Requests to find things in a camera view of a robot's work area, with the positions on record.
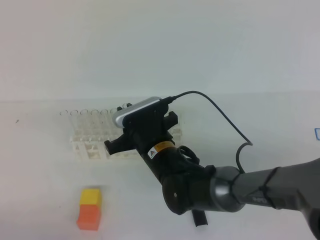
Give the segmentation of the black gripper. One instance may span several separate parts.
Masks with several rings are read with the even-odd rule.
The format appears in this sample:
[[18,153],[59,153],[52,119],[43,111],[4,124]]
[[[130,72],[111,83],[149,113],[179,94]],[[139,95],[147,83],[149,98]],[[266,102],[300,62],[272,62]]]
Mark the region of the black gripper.
[[166,149],[175,148],[168,132],[178,124],[178,116],[167,104],[153,104],[123,120],[123,134],[115,140],[106,140],[104,146],[109,155],[136,150],[141,156],[153,159]]

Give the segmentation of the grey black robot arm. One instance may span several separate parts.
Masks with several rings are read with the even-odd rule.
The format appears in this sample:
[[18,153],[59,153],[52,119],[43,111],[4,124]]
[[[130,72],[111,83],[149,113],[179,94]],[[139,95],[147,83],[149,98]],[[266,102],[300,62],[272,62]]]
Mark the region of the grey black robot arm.
[[320,161],[243,173],[233,166],[201,166],[186,146],[176,147],[169,129],[178,116],[168,106],[119,107],[113,122],[123,133],[105,142],[113,155],[136,150],[157,178],[167,207],[192,211],[204,225],[205,211],[235,213],[245,205],[299,211],[315,238],[320,236]]

